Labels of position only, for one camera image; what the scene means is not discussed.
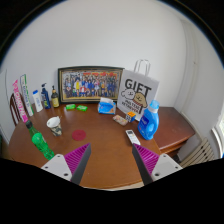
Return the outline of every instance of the blue container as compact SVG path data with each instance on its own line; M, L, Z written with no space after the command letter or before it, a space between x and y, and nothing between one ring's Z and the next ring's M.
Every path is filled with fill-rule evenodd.
M42 100L44 102L44 108L45 109L50 109L51 108L51 104L50 104L50 101L49 101L49 97L48 97L48 92L47 90L45 89L45 84L42 84L42 92L41 92L41 97L42 97Z
M139 121L138 130L146 140L153 138L159 126L158 109L159 102L152 100L149 107L144 110L144 114Z

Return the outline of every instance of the picture frame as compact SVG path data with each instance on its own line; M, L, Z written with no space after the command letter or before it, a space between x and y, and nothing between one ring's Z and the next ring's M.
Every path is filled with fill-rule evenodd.
M123 69L109 66L58 68L59 102L98 103L101 97L117 102Z

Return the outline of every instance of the blue lid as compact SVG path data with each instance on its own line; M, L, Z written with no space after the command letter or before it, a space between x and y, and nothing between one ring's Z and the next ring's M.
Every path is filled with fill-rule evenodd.
M156 110L159 109L159 102L156 100L152 100L152 102L150 103L150 107Z

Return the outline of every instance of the logo on bag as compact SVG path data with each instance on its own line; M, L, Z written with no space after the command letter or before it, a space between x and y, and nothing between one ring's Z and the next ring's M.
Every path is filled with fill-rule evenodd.
M142 108L148 106L146 97L151 88L141 83L137 84L136 81L131 79L126 80L125 87L126 89L121 92L121 96L125 98L125 101L123 101L122 104L131 111L140 114Z

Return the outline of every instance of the paper bag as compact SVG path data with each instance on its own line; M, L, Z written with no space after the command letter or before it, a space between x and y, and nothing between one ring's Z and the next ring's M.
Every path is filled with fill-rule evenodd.
M146 64L145 74L139 73L141 62ZM134 112L137 121L158 92L159 81L149 77L149 68L149 61L140 59L133 71L124 69L121 77L117 107L124 113Z

